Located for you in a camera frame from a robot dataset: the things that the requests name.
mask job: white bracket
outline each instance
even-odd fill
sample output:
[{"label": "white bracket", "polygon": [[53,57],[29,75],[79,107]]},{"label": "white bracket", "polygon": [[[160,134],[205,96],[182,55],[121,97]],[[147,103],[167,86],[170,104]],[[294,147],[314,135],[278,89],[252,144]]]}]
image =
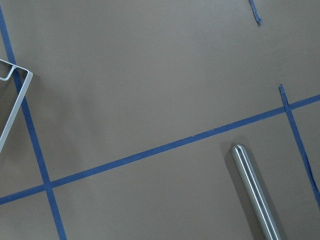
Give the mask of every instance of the white bracket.
[{"label": "white bracket", "polygon": [[1,153],[2,148],[3,148],[3,146],[4,146],[5,142],[6,142],[6,139],[8,137],[9,132],[10,132],[10,129],[11,129],[12,125],[14,124],[15,118],[17,116],[17,113],[19,111],[21,103],[24,100],[24,97],[26,95],[27,89],[28,89],[28,87],[30,85],[30,82],[31,82],[32,77],[33,77],[34,74],[31,71],[29,71],[29,70],[27,70],[27,69],[25,69],[23,67],[14,65],[14,64],[12,64],[10,62],[7,62],[7,61],[4,61],[2,59],[0,59],[0,62],[6,63],[6,64],[11,66],[11,69],[10,69],[8,75],[5,78],[0,77],[0,81],[4,81],[4,82],[8,81],[10,79],[10,77],[12,76],[12,73],[14,72],[15,69],[20,69],[20,70],[23,70],[23,71],[26,72],[26,77],[25,77],[24,82],[22,84],[21,90],[18,93],[18,97],[15,100],[15,103],[13,105],[13,108],[11,110],[9,118],[8,118],[8,120],[7,120],[7,122],[6,122],[5,126],[4,126],[4,129],[3,129],[2,133],[1,133],[1,136],[0,136],[0,153]]}]

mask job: gray surface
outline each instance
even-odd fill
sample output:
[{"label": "gray surface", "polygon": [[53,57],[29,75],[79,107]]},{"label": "gray surface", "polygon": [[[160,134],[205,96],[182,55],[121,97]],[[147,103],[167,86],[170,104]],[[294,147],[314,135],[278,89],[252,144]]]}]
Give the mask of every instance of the gray surface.
[{"label": "gray surface", "polygon": [[320,2],[256,5],[3,1],[51,179],[320,93]]},{"label": "gray surface", "polygon": [[1,240],[58,239],[44,192],[0,206]]},{"label": "gray surface", "polygon": [[283,239],[317,239],[319,210],[284,114],[55,188],[67,236],[263,240],[232,141],[252,150]]},{"label": "gray surface", "polygon": [[[50,179],[280,107],[280,83],[291,103],[320,94],[320,2],[255,3],[262,27],[247,0],[1,1],[16,62],[34,72],[26,96]],[[310,130],[299,111],[319,179],[319,138],[308,141],[319,121]],[[233,140],[252,149],[287,239],[317,239],[319,210],[284,114],[56,188],[67,236],[261,239],[225,156]],[[0,196],[42,183],[21,112],[0,180]],[[35,221],[54,227],[52,216]],[[43,225],[29,230],[40,236]]]},{"label": "gray surface", "polygon": [[292,111],[302,138],[313,176],[320,188],[320,102]]}]

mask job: blue painter's tape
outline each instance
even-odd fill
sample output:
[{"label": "blue painter's tape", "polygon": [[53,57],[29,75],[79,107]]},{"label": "blue painter's tape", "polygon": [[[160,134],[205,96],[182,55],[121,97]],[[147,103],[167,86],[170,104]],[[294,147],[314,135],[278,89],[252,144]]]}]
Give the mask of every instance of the blue painter's tape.
[{"label": "blue painter's tape", "polygon": [[279,91],[280,91],[280,94],[281,94],[281,99],[282,99],[282,103],[283,103],[283,106],[284,106],[284,109],[285,109],[286,116],[287,116],[287,118],[289,120],[291,129],[292,129],[292,132],[293,132],[293,136],[294,136],[295,142],[296,142],[297,147],[299,149],[299,152],[301,154],[306,173],[307,173],[307,175],[309,177],[309,180],[310,180],[310,183],[311,183],[311,187],[312,187],[315,199],[316,199],[316,201],[318,203],[318,207],[320,209],[320,192],[318,190],[316,181],[314,179],[314,176],[313,176],[313,173],[312,173],[312,169],[311,169],[311,166],[310,166],[310,163],[309,163],[309,159],[308,159],[308,156],[307,156],[306,149],[305,149],[304,144],[302,142],[302,139],[300,137],[299,130],[298,130],[294,115],[293,115],[292,110],[291,110],[291,108],[289,106],[288,98],[287,98],[285,89],[282,86],[282,84],[279,86]]},{"label": "blue painter's tape", "polygon": [[279,107],[274,110],[266,111],[264,113],[261,113],[261,114],[255,115],[255,116],[251,116],[251,117],[245,118],[240,121],[236,121],[236,122],[233,122],[233,123],[221,126],[221,127],[217,127],[213,130],[205,131],[205,132],[199,133],[194,136],[189,136],[187,138],[177,140],[177,141],[168,143],[166,145],[158,146],[153,149],[137,153],[135,155],[131,155],[131,156],[128,156],[128,157],[125,157],[125,158],[122,158],[122,159],[119,159],[116,161],[106,163],[101,166],[97,166],[97,167],[94,167],[94,168],[91,168],[91,169],[88,169],[88,170],[85,170],[85,171],[82,171],[79,173],[75,173],[73,175],[69,175],[69,176],[57,179],[55,181],[52,181],[51,185],[54,188],[54,187],[58,187],[58,186],[61,186],[64,184],[68,184],[73,181],[87,178],[89,176],[99,174],[99,173],[105,172],[110,169],[114,169],[114,168],[129,164],[129,163],[141,160],[141,159],[145,159],[147,157],[150,157],[150,156],[153,156],[153,155],[156,155],[159,153],[163,153],[165,151],[169,151],[169,150],[181,147],[183,145],[187,145],[187,144],[190,144],[190,143],[193,143],[193,142],[196,142],[196,141],[199,141],[199,140],[202,140],[202,139],[205,139],[205,138],[217,135],[217,134],[221,134],[221,133],[224,133],[224,132],[227,132],[227,131],[230,131],[230,130],[233,130],[233,129],[260,121],[260,120],[263,120],[263,119],[267,119],[267,118],[273,117],[275,115],[282,114],[284,112],[285,112],[285,110],[283,107]]},{"label": "blue painter's tape", "polygon": [[22,199],[37,193],[41,193],[45,190],[44,185],[35,186],[23,191],[16,192],[7,196],[0,197],[0,205],[13,202],[18,199]]},{"label": "blue painter's tape", "polygon": [[[16,60],[15,60],[15,55],[14,55],[14,51],[10,42],[10,38],[9,38],[9,33],[8,33],[8,29],[6,26],[6,22],[5,22],[5,18],[0,6],[0,30],[1,30],[1,34],[2,34],[2,39],[3,39],[3,43],[4,43],[4,47],[6,50],[6,54],[8,56],[8,61],[12,64],[16,65]],[[20,79],[20,75],[19,72],[17,70],[15,70],[12,74],[13,76],[13,80],[15,83],[15,87],[17,92],[20,92],[20,89],[22,87],[22,81]],[[31,143],[33,146],[33,150],[35,153],[35,157],[38,163],[38,167],[41,173],[41,177],[42,177],[42,181],[44,183],[44,189],[46,191],[47,197],[48,197],[48,201],[51,207],[51,212],[53,215],[53,219],[55,222],[55,226],[56,229],[58,231],[58,235],[59,238],[61,240],[66,240],[66,233],[62,224],[62,220],[61,220],[61,216],[58,210],[58,206],[57,206],[57,202],[56,202],[56,198],[55,195],[53,193],[53,189],[51,187],[51,183],[50,183],[50,178],[49,178],[49,174],[48,174],[48,170],[45,164],[45,160],[41,151],[41,147],[39,144],[39,140],[38,140],[38,136],[36,133],[36,129],[30,114],[30,110],[29,110],[29,106],[27,103],[26,98],[23,99],[22,104],[21,104],[21,108],[22,108],[22,112],[24,115],[24,119],[25,119],[25,123],[30,135],[30,139],[31,139]]]},{"label": "blue painter's tape", "polygon": [[254,0],[249,0],[249,3],[250,3],[250,6],[251,6],[251,9],[252,9],[252,12],[253,12],[253,16],[255,18],[256,23],[258,24],[258,26],[261,26],[262,19],[258,15],[258,11],[257,11],[257,8],[256,8]]},{"label": "blue painter's tape", "polygon": [[303,99],[301,101],[296,101],[294,103],[289,104],[289,106],[293,110],[293,109],[297,109],[297,108],[300,108],[300,107],[303,107],[303,106],[306,106],[309,104],[313,104],[318,101],[320,101],[320,94],[316,95],[316,96],[308,97],[308,98]]}]

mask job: shiny metal pipe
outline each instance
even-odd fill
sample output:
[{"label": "shiny metal pipe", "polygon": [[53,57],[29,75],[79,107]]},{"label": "shiny metal pipe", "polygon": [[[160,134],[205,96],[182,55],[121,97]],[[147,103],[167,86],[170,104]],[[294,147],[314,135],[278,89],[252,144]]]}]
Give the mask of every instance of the shiny metal pipe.
[{"label": "shiny metal pipe", "polygon": [[245,147],[240,144],[236,144],[231,148],[231,153],[246,192],[250,198],[256,217],[261,225],[265,239],[281,240],[277,225],[271,214]]}]

